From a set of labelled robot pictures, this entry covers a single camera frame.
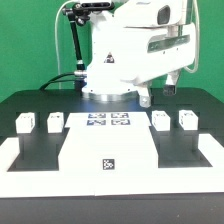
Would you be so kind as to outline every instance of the white platform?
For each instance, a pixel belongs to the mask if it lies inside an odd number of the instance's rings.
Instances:
[[[112,125],[119,117],[106,117],[108,126],[93,125],[88,120],[96,118],[86,114],[79,114],[80,125],[68,119],[71,128],[59,155],[59,171],[7,172],[19,152],[18,139],[7,139],[0,146],[0,161],[6,161],[0,197],[224,192],[224,148],[210,134],[199,135],[198,147],[213,167],[158,168],[150,122],[143,114],[136,115],[133,125],[131,114],[126,125],[118,120],[120,125]],[[104,159],[113,159],[114,169],[103,169]]]

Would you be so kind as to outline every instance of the white robot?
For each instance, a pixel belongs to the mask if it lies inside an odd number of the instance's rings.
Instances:
[[[114,12],[112,1],[80,0],[63,8],[71,26],[92,24],[92,62],[84,69],[77,32],[73,38],[84,98],[101,101],[140,96],[151,105],[152,80],[167,74],[165,95],[176,93],[182,68],[195,72],[199,58],[197,0],[130,0]],[[192,22],[193,9],[196,23]],[[191,70],[187,66],[195,64]]]

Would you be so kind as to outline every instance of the green backdrop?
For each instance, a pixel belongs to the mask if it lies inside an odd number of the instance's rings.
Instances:
[[[0,0],[0,101],[19,90],[38,89],[57,75],[54,22],[63,0]],[[183,73],[180,87],[199,87],[224,102],[224,1],[198,0],[201,20],[200,66]],[[79,29],[84,60],[91,60],[90,28]],[[60,16],[62,72],[75,69],[67,18]],[[164,78],[154,81],[162,87]]]

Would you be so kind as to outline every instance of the black table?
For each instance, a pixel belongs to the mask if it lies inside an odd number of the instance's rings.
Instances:
[[[57,155],[67,130],[47,134],[46,120],[51,112],[64,112],[67,118],[71,112],[145,111],[151,118],[153,110],[165,110],[171,117],[170,132],[150,127],[159,167],[210,166],[197,149],[198,134],[210,133],[224,145],[224,104],[201,89],[181,88],[173,97],[164,97],[161,89],[152,92],[154,102],[148,109],[141,108],[137,100],[84,100],[73,90],[16,92],[0,104],[0,144],[17,136],[15,120],[20,113],[35,112],[36,126],[32,134],[19,136],[20,155],[9,171],[58,169]],[[197,114],[198,131],[182,130],[178,124],[181,109]],[[0,199],[0,223],[4,224],[222,223],[223,212],[223,193]]]

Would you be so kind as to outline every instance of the white cube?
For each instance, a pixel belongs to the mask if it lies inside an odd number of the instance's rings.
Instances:
[[[184,130],[198,130],[198,117],[192,110],[180,110],[179,124]]]
[[[47,119],[48,133],[61,133],[64,128],[64,114],[50,113]]]
[[[152,111],[152,124],[157,131],[169,131],[170,117],[165,111]]]
[[[16,132],[18,134],[31,133],[35,126],[34,113],[21,113],[16,119]]]

